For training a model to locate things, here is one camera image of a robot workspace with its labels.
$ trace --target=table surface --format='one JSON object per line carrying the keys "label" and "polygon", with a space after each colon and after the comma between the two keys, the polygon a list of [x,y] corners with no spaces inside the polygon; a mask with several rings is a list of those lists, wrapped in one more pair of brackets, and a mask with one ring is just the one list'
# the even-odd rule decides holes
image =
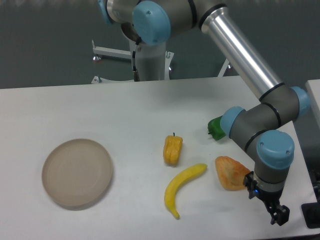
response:
{"label": "table surface", "polygon": [[320,128],[320,79],[309,80],[305,85],[310,96],[314,117]]}
{"label": "table surface", "polygon": [[[308,229],[301,204],[315,202],[292,122],[281,128],[295,143],[281,204],[283,226],[246,190],[226,191],[215,159],[254,162],[227,137],[214,141],[208,122],[233,106],[259,104],[239,76],[0,90],[0,239],[266,239],[320,233]],[[177,167],[163,161],[165,137],[183,137]],[[111,185],[96,205],[66,210],[46,194],[43,164],[63,142],[87,138],[110,153]],[[180,220],[164,192],[183,169],[206,163],[206,173],[176,196]]]}

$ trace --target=gray wall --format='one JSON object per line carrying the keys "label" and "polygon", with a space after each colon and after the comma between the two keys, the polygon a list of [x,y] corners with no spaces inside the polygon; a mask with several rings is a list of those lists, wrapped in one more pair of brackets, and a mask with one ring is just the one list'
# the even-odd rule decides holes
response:
{"label": "gray wall", "polygon": [[[320,0],[226,0],[240,29],[289,86],[320,79]],[[102,22],[95,0],[0,0],[0,88],[132,79],[128,61],[92,62],[96,46],[129,50],[120,26]],[[225,58],[198,28],[170,39],[172,78],[217,76]],[[304,157],[320,169],[319,127],[295,122]]]}

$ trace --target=beige plate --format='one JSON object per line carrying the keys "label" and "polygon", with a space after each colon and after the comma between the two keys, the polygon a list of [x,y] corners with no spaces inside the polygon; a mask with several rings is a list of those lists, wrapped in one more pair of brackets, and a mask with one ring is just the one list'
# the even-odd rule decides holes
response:
{"label": "beige plate", "polygon": [[110,155],[103,146],[88,139],[74,139],[50,153],[43,165],[42,183],[59,205],[83,209],[102,197],[112,172]]}

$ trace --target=toy banana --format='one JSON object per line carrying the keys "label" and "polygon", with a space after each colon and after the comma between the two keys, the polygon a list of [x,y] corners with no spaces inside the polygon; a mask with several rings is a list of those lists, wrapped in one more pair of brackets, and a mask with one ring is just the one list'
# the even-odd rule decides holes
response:
{"label": "toy banana", "polygon": [[180,218],[179,213],[176,210],[176,193],[178,189],[189,182],[192,179],[199,177],[207,169],[207,165],[204,163],[198,163],[180,172],[175,176],[169,185],[166,187],[164,193],[164,203],[167,209],[173,214],[176,219]]}

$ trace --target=toy pepper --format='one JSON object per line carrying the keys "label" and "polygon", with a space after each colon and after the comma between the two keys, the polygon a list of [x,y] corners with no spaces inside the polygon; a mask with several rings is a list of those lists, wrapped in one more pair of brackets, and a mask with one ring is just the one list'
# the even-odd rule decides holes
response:
{"label": "toy pepper", "polygon": [[208,134],[212,135],[212,137],[216,141],[222,139],[226,135],[225,132],[220,127],[221,118],[222,118],[222,116],[217,117],[215,119],[212,119],[208,123],[208,131],[209,131]]}
{"label": "toy pepper", "polygon": [[176,165],[182,148],[183,139],[175,133],[165,138],[163,147],[163,159],[166,164]]}

